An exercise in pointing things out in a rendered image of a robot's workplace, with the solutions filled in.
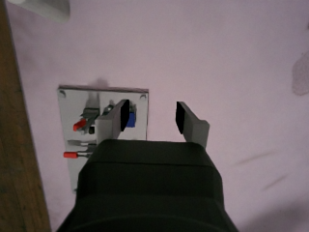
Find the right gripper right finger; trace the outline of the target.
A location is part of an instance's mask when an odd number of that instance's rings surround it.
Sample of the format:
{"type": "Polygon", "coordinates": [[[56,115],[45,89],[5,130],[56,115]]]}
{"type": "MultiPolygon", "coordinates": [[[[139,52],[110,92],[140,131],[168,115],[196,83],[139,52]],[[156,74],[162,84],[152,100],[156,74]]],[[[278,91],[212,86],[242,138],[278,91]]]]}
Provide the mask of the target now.
{"type": "Polygon", "coordinates": [[[194,142],[207,148],[210,124],[199,120],[184,101],[177,101],[176,124],[186,142],[194,142]]]}

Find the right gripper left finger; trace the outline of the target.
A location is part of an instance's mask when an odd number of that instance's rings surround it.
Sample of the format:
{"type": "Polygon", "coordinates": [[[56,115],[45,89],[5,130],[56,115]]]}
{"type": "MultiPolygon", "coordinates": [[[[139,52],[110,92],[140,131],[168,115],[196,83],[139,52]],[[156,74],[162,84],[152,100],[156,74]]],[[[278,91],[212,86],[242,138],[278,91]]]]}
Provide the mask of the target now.
{"type": "Polygon", "coordinates": [[[129,100],[121,99],[106,115],[98,116],[96,122],[97,146],[106,139],[118,139],[129,119],[129,100]]]}

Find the dark blue rectangular plate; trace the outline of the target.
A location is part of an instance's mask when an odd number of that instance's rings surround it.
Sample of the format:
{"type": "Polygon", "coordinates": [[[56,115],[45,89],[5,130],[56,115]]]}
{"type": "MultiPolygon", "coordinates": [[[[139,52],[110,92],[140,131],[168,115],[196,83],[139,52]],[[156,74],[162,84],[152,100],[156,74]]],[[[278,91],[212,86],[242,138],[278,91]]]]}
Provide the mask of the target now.
{"type": "Polygon", "coordinates": [[[135,128],[135,111],[129,111],[129,119],[126,128],[135,128]]]}

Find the light grey fixture plate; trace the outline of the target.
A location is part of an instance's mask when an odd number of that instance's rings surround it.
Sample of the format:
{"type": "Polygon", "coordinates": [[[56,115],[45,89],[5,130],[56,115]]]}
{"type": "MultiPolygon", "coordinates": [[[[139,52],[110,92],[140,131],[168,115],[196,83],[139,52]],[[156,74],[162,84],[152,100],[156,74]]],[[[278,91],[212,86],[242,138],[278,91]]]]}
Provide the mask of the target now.
{"type": "MultiPolygon", "coordinates": [[[[125,140],[146,140],[147,116],[148,116],[148,92],[109,91],[90,89],[58,88],[57,97],[61,115],[63,135],[66,152],[86,151],[88,144],[97,144],[96,125],[95,133],[81,135],[79,131],[73,130],[73,125],[79,122],[84,108],[99,108],[99,116],[108,112],[107,106],[115,105],[121,100],[129,100],[131,111],[135,111],[135,128],[125,128],[121,131],[118,139],[125,140]],[[65,98],[58,96],[60,91],[66,93],[65,98]],[[146,96],[145,101],[140,101],[140,96],[146,96]]],[[[77,158],[68,160],[70,173],[71,191],[77,189],[78,173],[88,159],[77,158]]]]}

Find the white bottle with black cap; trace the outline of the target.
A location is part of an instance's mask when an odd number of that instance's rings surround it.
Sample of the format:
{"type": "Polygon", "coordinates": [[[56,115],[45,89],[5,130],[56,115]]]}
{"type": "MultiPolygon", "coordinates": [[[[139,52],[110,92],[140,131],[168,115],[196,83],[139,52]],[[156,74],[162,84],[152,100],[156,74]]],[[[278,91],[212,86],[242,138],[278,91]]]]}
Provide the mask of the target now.
{"type": "Polygon", "coordinates": [[[70,19],[70,0],[7,0],[35,14],[58,23],[70,19]]]}

